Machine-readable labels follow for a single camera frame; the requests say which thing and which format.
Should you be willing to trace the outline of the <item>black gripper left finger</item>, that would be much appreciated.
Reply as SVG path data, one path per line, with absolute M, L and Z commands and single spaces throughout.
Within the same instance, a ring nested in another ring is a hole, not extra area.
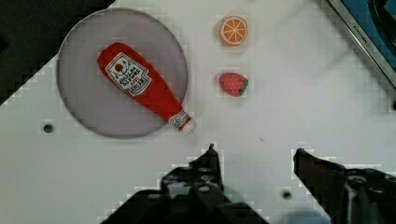
M 186 167 L 162 177 L 157 190 L 145 189 L 101 224 L 269 224 L 246 203 L 224 194 L 219 154 L 210 146 Z

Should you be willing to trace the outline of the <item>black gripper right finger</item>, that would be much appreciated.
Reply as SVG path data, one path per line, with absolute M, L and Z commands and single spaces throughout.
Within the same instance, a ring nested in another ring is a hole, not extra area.
M 294 173 L 332 224 L 396 224 L 396 179 L 373 168 L 351 168 L 319 159 L 302 148 Z

